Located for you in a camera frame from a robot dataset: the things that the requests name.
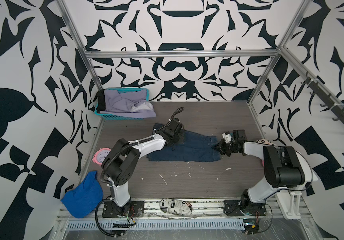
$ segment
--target wood grain surface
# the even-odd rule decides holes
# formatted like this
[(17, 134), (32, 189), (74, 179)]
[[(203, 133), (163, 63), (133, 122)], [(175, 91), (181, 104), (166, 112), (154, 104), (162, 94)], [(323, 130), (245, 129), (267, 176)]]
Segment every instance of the wood grain surface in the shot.
[[(244, 129), (249, 141), (261, 139), (246, 102), (152, 104), (156, 118), (105, 121), (96, 149), (112, 148), (120, 138), (133, 141), (150, 136), (154, 123), (166, 123), (179, 107), (184, 107), (185, 110), (175, 117), (179, 118), (187, 131), (216, 136), (220, 140), (223, 132)], [(91, 163), (89, 170), (98, 170), (100, 176), (99, 165)], [(142, 157), (129, 180), (129, 193), (132, 198), (137, 199), (233, 198), (240, 197), (243, 190), (254, 186), (263, 176), (261, 160), (242, 154), (222, 156), (216, 162), (150, 162)], [(106, 185), (101, 185), (105, 198), (110, 195), (110, 191)]]

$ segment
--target clock face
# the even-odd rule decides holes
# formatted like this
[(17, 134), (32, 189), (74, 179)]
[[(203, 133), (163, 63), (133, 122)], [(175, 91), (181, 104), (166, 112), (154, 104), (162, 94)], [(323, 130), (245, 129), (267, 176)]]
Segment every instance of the clock face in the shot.
[(104, 161), (104, 159), (107, 157), (109, 152), (110, 152), (109, 150), (102, 150), (102, 151), (98, 152), (98, 154), (96, 156), (96, 161), (98, 163), (102, 163)]

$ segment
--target dark blue fabric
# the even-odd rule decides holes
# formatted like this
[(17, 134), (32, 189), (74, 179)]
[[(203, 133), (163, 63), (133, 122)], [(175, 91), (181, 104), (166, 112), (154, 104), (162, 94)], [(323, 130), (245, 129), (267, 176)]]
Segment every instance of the dark blue fabric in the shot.
[[(154, 128), (161, 127), (156, 123)], [(204, 136), (195, 132), (184, 132), (184, 144), (151, 152), (150, 161), (214, 162), (221, 159), (220, 153), (212, 149), (217, 143), (215, 136)]]
[(97, 171), (87, 174), (74, 190), (68, 191), (62, 202), (75, 218), (87, 216), (102, 200), (102, 189), (96, 180)]

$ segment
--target patterned round object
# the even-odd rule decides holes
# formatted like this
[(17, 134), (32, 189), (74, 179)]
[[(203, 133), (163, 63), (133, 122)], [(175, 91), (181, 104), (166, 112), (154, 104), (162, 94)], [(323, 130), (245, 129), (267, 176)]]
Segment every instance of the patterned round object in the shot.
[(101, 148), (99, 151), (95, 153), (93, 156), (92, 161), (101, 165), (104, 159), (108, 156), (108, 153), (111, 151), (109, 148)]
[(261, 144), (266, 144), (266, 145), (272, 145), (272, 146), (274, 146), (274, 143), (272, 143), (271, 141), (266, 140), (266, 139), (257, 140), (256, 143), (261, 143)]

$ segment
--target blue denim jeans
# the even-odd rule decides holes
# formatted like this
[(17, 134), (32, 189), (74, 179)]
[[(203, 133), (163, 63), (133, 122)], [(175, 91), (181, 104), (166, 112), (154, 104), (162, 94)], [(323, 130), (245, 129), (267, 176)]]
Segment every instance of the blue denim jeans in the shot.
[[(154, 128), (161, 127), (156, 123)], [(195, 132), (184, 132), (184, 144), (151, 152), (149, 161), (214, 162), (221, 159), (220, 153), (212, 149), (217, 144), (215, 136), (204, 136)]]

